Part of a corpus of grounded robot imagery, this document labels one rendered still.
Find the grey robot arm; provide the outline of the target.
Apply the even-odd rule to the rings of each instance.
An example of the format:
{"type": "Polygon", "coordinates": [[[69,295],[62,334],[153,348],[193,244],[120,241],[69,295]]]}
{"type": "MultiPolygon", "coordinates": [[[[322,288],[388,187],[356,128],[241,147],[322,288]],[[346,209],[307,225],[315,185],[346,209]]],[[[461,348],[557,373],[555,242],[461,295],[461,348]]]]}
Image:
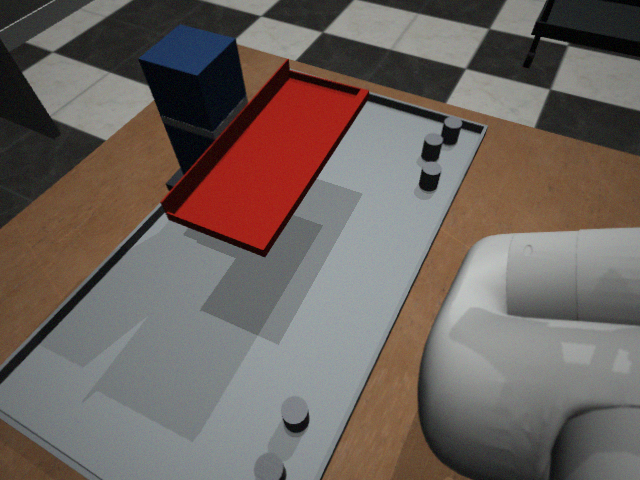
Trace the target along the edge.
{"type": "Polygon", "coordinates": [[[640,480],[640,227],[477,241],[417,394],[431,451],[472,480],[640,480]]]}

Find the grey cylinder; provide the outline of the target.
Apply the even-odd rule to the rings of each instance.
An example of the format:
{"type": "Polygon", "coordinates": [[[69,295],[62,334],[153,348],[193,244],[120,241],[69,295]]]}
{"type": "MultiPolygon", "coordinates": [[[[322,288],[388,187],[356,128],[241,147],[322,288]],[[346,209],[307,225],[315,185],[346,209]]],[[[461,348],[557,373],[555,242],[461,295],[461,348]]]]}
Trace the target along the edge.
{"type": "Polygon", "coordinates": [[[441,136],[445,145],[454,145],[458,141],[462,121],[456,117],[448,117],[444,120],[441,136]]]}
{"type": "Polygon", "coordinates": [[[286,469],[278,455],[265,453],[257,459],[254,475],[257,480],[286,480],[286,469]]]}
{"type": "Polygon", "coordinates": [[[307,403],[299,396],[291,396],[283,402],[281,415],[285,427],[290,432],[300,433],[309,425],[310,417],[307,403]]]}
{"type": "Polygon", "coordinates": [[[427,162],[435,162],[439,159],[443,137],[436,133],[425,136],[421,157],[427,162]]]}
{"type": "Polygon", "coordinates": [[[424,191],[434,191],[440,179],[442,167],[436,162],[426,162],[423,164],[419,186],[424,191]]]}

